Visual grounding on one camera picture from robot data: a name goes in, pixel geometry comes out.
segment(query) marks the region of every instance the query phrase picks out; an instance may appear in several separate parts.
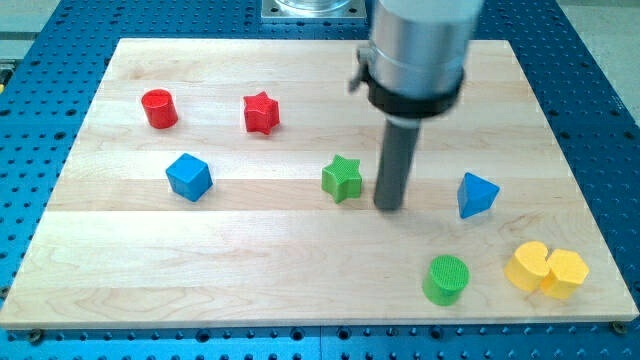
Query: wooden table surface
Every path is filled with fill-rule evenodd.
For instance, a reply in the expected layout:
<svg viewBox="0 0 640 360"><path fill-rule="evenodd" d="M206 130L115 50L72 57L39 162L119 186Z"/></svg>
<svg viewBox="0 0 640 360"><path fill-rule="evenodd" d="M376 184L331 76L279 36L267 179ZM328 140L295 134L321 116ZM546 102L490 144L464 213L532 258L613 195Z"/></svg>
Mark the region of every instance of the wooden table surface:
<svg viewBox="0 0 640 360"><path fill-rule="evenodd" d="M458 106L423 123L405 208L372 202L384 116L346 92L352 41L124 39L0 313L24 328L512 323L630 320L638 310L507 42L473 42ZM142 94L174 94L180 121L148 126ZM280 104L271 136L243 101ZM171 192L183 152L209 163L197 203ZM360 199L320 189L334 154L361 160ZM465 171L501 187L461 220ZM522 243L578 251L568 300L515 288ZM452 254L471 280L450 307L421 283Z"/></svg>

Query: metal base plate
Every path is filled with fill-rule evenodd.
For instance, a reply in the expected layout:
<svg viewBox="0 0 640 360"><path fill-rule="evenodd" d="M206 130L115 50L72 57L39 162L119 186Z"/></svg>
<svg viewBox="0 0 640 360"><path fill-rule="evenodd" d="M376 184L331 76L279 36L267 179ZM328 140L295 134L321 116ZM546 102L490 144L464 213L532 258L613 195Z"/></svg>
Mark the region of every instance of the metal base plate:
<svg viewBox="0 0 640 360"><path fill-rule="evenodd" d="M262 0L261 17L262 23L321 23L339 20L364 24L367 20L367 9L364 0L350 0L343 6L329 11L301 10L277 0Z"/></svg>

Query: robotic arm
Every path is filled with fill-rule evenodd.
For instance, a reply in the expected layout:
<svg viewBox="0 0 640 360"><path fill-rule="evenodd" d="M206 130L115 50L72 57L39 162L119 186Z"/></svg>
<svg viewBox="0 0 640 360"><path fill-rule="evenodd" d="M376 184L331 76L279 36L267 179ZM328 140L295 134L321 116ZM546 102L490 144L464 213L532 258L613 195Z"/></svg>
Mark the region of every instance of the robotic arm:
<svg viewBox="0 0 640 360"><path fill-rule="evenodd" d="M483 0L377 0L369 45L350 84L369 85L369 101L387 117L374 203L402 206L422 119L451 108Z"/></svg>

